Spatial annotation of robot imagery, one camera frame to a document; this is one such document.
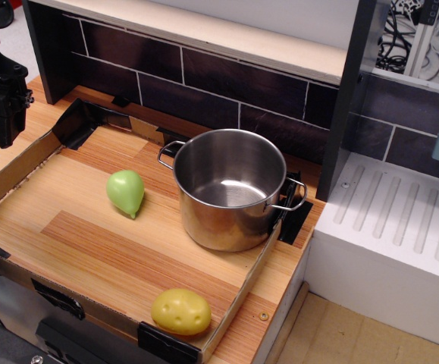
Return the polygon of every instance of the dark tile backsplash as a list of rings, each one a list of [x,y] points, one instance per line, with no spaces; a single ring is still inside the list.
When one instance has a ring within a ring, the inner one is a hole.
[[[439,93],[381,77],[371,77],[362,114],[437,135]]]
[[[241,107],[241,129],[269,138],[287,154],[322,163],[328,138],[326,129],[246,105]]]
[[[436,140],[434,136],[397,128],[386,162],[439,177],[439,161],[431,157]]]
[[[321,163],[337,86],[64,16],[84,86],[211,129],[255,130]]]
[[[303,119],[305,80],[192,49],[183,50],[183,77],[187,86]]]
[[[190,89],[177,83],[140,74],[142,104],[196,124],[238,128],[238,103]]]
[[[99,24],[81,23],[90,57],[182,82],[178,46]]]
[[[338,87],[66,14],[81,83],[211,129],[241,128],[321,164]],[[439,94],[370,77],[352,150],[439,177]]]
[[[394,126],[361,117],[357,124],[353,152],[382,160],[393,133]]]
[[[82,55],[74,55],[74,64],[81,85],[140,104],[135,72]]]
[[[439,93],[372,76],[354,152],[439,178]]]

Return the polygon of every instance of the yellow potato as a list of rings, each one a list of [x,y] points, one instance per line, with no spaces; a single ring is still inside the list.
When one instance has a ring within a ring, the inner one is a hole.
[[[174,288],[162,292],[155,299],[152,319],[166,331],[195,335],[203,332],[211,323],[211,308],[199,294]]]

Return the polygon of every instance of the wood grain surface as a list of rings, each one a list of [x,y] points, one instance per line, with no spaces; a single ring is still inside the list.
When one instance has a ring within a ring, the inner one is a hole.
[[[0,169],[45,134],[86,89],[78,87],[48,105],[40,80],[27,127],[9,149],[0,149]],[[100,95],[89,91],[93,101]],[[101,96],[107,103],[108,96]],[[37,275],[102,304],[130,320],[152,323],[150,306],[163,290],[185,287],[204,296],[217,327],[262,246],[241,253],[220,253],[194,243],[182,227],[172,172],[156,161],[159,146],[113,128],[99,127],[77,151],[62,149],[0,203],[0,247],[10,260]],[[320,168],[287,159],[301,168],[315,195]],[[109,175],[133,169],[146,187],[133,220],[108,200]],[[219,343],[211,363],[251,362],[306,247],[323,203],[314,208],[293,246],[276,242],[256,284]],[[191,339],[201,347],[207,334]]]

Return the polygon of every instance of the stainless steel pot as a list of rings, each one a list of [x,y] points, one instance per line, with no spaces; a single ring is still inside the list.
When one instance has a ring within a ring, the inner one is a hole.
[[[183,146],[171,166],[161,156],[174,144]],[[307,197],[306,185],[287,177],[280,150],[249,131],[220,129],[187,143],[174,141],[157,159],[174,172],[187,233],[209,249],[238,252],[260,244],[268,238],[274,209],[293,211]],[[304,189],[291,208],[275,205],[286,179]]]

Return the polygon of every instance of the cardboard tray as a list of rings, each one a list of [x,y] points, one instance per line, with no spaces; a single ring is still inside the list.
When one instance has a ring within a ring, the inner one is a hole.
[[[197,245],[182,228],[173,175],[156,161],[164,138],[152,125],[76,100],[0,172],[0,275],[162,359],[207,362],[281,219],[268,242],[246,252]],[[109,175],[121,169],[137,171],[146,185],[134,220],[106,196]],[[203,335],[177,337],[154,325],[152,302],[173,287],[208,300],[212,323]]]

